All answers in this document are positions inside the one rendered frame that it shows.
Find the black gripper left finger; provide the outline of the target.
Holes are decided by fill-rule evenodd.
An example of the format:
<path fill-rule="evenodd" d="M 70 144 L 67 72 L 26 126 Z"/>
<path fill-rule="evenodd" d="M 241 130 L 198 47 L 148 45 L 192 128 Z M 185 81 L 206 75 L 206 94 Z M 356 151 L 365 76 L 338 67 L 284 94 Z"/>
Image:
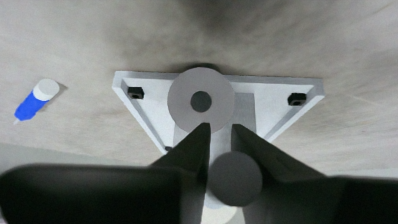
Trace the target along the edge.
<path fill-rule="evenodd" d="M 19 165 L 0 175 L 0 213 L 5 224 L 201 224 L 210 145 L 203 122 L 148 166 Z"/>

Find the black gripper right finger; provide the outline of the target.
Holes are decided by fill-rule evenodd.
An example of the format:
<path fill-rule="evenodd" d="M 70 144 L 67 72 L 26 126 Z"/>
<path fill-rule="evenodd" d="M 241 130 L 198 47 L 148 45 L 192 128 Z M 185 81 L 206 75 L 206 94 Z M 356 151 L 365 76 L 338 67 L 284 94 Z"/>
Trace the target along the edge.
<path fill-rule="evenodd" d="M 398 224 L 398 177 L 327 176 L 241 124 L 232 124 L 231 151 L 262 174 L 259 196 L 242 207 L 245 224 Z"/>

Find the blue screwdriver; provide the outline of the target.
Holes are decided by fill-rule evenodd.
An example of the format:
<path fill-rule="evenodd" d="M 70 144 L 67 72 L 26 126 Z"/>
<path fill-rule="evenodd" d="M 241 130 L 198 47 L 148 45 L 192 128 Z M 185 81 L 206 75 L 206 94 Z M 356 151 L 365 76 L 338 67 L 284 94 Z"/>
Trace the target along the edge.
<path fill-rule="evenodd" d="M 17 124 L 19 121 L 29 120 L 34 117 L 36 112 L 57 94 L 58 91 L 59 86 L 54 80 L 42 79 L 23 103 L 17 107 L 14 114 L 17 119 L 14 121 L 13 125 Z"/>

